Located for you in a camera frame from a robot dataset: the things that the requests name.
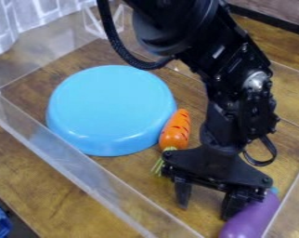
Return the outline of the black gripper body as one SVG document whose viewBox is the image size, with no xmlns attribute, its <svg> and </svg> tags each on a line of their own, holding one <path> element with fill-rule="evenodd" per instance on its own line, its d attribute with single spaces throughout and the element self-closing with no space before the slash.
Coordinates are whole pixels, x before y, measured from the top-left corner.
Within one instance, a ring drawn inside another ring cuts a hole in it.
<svg viewBox="0 0 299 238">
<path fill-rule="evenodd" d="M 225 114 L 217 105 L 209 105 L 201 126 L 201 146 L 162 153 L 161 174 L 173 183 L 184 181 L 224 192 L 245 192 L 248 202 L 263 201 L 272 179 L 241 161 L 245 149 L 244 131 L 237 117 Z"/>
</svg>

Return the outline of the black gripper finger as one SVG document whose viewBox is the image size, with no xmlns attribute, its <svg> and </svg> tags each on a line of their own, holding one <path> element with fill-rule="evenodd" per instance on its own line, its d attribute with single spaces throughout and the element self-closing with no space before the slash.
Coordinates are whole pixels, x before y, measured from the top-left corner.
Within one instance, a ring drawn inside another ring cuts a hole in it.
<svg viewBox="0 0 299 238">
<path fill-rule="evenodd" d="M 184 181 L 174 182 L 174 193 L 178 207 L 181 209 L 188 208 L 188 202 L 192 193 L 192 185 Z"/>
<path fill-rule="evenodd" d="M 227 221 L 233 217 L 248 204 L 248 194 L 245 192 L 228 192 L 224 196 L 220 218 Z"/>
</svg>

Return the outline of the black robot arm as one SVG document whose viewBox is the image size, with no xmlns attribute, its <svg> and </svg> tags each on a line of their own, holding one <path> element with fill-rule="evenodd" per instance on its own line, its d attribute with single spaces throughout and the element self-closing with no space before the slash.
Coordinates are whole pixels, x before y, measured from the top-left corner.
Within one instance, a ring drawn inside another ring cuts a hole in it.
<svg viewBox="0 0 299 238">
<path fill-rule="evenodd" d="M 273 110 L 271 62 L 237 26 L 224 0 L 125 0 L 133 9 L 133 29 L 144 48 L 173 56 L 197 73 L 208 106 L 201 146 L 162 153 L 161 174 L 174 182 L 180 207 L 188 206 L 194 184 L 225 193 L 224 220 L 252 201 L 263 201 L 272 178 L 257 170 L 245 146 L 268 139 L 279 117 Z"/>
</svg>

